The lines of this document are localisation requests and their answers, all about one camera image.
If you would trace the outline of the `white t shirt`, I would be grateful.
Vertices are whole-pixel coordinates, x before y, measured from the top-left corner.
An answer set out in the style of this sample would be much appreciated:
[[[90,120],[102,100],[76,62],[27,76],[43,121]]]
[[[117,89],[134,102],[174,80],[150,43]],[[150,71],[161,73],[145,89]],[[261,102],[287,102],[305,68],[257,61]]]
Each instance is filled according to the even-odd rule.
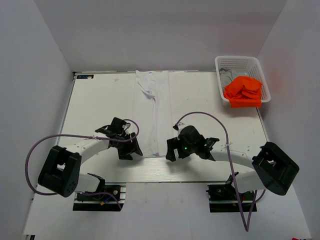
[[[139,126],[144,157],[165,157],[167,140],[174,137],[170,76],[166,71],[135,71],[132,119]]]

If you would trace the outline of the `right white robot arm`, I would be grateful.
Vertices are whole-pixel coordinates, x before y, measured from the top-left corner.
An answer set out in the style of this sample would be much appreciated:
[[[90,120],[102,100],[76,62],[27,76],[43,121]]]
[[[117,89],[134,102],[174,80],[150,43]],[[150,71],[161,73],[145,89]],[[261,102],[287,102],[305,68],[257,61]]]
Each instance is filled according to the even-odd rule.
[[[260,147],[256,156],[249,157],[246,153],[214,149],[219,138],[205,138],[198,130],[188,125],[178,131],[178,136],[168,139],[165,158],[171,162],[185,159],[192,154],[201,159],[229,162],[251,169],[245,173],[235,173],[226,181],[226,195],[236,200],[245,192],[255,190],[269,190],[284,196],[287,194],[300,167],[275,143],[267,141]]]

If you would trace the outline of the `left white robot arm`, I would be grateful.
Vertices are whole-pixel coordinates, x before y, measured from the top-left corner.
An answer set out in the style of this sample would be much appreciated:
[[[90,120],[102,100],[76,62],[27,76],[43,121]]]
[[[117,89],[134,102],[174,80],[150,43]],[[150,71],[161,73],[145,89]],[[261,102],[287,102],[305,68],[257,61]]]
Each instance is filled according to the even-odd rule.
[[[119,160],[132,161],[132,154],[142,156],[137,135],[140,129],[131,119],[114,117],[111,124],[95,130],[105,135],[83,136],[84,140],[67,147],[53,146],[38,177],[38,184],[62,197],[72,193],[89,194],[99,200],[105,196],[105,180],[92,173],[81,173],[81,165],[110,148],[117,150]]]

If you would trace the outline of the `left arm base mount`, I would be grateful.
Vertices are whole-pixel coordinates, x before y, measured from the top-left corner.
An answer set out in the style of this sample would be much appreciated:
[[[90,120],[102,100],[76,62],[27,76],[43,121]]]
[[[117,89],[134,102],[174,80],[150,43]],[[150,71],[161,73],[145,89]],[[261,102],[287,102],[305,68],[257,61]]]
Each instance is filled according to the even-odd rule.
[[[126,198],[125,183],[106,183],[100,195],[76,193],[72,210],[75,212],[120,212]]]

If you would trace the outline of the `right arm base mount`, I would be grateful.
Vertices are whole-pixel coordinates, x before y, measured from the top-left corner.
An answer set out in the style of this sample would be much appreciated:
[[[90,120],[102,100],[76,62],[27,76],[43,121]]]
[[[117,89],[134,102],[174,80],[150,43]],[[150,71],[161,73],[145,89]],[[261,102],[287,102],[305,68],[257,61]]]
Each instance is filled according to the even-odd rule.
[[[240,208],[235,189],[229,184],[208,185],[209,211],[211,213],[239,213]],[[240,193],[240,202],[244,213],[248,213],[254,200],[254,192]]]

